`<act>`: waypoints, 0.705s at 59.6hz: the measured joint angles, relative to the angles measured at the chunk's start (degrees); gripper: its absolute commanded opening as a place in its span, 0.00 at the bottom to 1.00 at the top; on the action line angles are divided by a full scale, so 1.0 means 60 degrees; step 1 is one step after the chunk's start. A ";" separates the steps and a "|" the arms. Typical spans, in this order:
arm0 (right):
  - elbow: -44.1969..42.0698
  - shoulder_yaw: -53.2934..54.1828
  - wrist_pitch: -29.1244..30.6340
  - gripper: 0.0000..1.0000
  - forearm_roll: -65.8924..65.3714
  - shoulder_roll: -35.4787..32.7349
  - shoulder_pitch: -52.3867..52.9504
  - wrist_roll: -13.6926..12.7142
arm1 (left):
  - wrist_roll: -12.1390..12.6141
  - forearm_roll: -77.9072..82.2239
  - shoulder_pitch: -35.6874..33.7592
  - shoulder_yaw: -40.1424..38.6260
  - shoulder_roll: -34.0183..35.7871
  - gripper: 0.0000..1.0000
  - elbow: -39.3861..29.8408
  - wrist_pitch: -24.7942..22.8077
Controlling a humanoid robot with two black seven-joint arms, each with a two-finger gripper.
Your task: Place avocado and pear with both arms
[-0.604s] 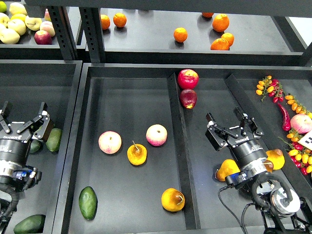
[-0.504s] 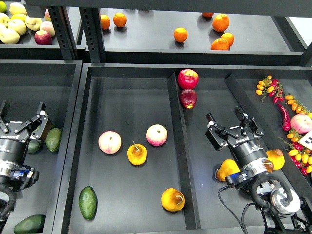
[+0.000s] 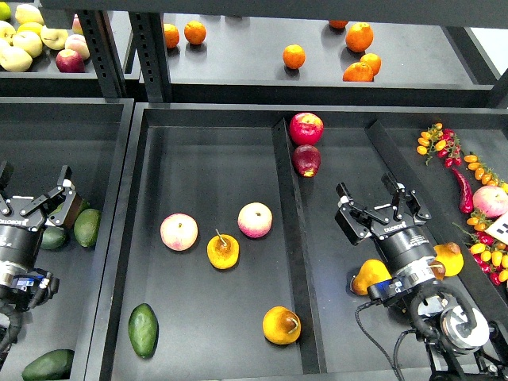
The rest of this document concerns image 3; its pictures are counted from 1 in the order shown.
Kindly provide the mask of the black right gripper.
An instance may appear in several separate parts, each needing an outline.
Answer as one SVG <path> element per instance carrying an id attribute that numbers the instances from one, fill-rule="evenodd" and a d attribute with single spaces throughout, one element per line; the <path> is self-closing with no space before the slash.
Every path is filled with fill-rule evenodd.
<path id="1" fill-rule="evenodd" d="M 372 235 L 392 275 L 423 269 L 436 256 L 422 228 L 432 218 L 431 213 L 419 201 L 416 190 L 407 190 L 390 172 L 383 174 L 382 182 L 392 201 L 391 205 L 374 207 L 381 222 L 371 221 L 367 209 L 356 204 L 345 183 L 336 187 L 339 202 L 335 220 L 352 245 L 358 245 Z"/>

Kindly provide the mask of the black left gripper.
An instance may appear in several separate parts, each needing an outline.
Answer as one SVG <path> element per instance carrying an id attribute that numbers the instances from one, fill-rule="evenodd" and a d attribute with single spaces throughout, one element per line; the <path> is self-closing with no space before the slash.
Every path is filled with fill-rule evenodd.
<path id="1" fill-rule="evenodd" d="M 13 165 L 2 161 L 0 191 L 5 194 L 13 174 Z M 28 273 L 34 269 L 42 236 L 47 226 L 71 229 L 79 216 L 83 199 L 71 181 L 72 170 L 63 165 L 50 193 L 56 208 L 48 215 L 42 198 L 28 196 L 1 197 L 1 269 L 13 274 Z"/>

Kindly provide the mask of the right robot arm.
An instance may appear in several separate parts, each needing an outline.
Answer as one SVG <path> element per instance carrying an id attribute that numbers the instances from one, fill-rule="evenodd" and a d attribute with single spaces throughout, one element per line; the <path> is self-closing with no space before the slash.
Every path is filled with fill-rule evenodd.
<path id="1" fill-rule="evenodd" d="M 505 380 L 506 333 L 443 281 L 445 267 L 423 229 L 431 215 L 417 191 L 406 189 L 391 173 L 384 174 L 382 182 L 392 200 L 374 207 L 356 202 L 339 183 L 335 219 L 352 244 L 370 238 L 380 255 L 366 261 L 350 283 L 352 292 L 370 299 L 358 311 L 375 305 L 398 307 L 409 320 L 410 328 L 385 355 L 396 378 L 404 378 L 398 352 L 412 333 L 425 345 L 431 380 Z"/>

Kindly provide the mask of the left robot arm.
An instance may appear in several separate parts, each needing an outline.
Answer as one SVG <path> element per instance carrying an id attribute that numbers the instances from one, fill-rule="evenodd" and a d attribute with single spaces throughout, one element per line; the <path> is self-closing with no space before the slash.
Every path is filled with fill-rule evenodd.
<path id="1" fill-rule="evenodd" d="M 66 234 L 82 210 L 83 199 L 62 166 L 56 186 L 38 197 L 9 196 L 6 188 L 13 165 L 1 162 L 1 353 L 8 352 L 23 326 L 23 313 L 46 303 L 58 292 L 60 280 L 36 266 L 47 231 Z"/>

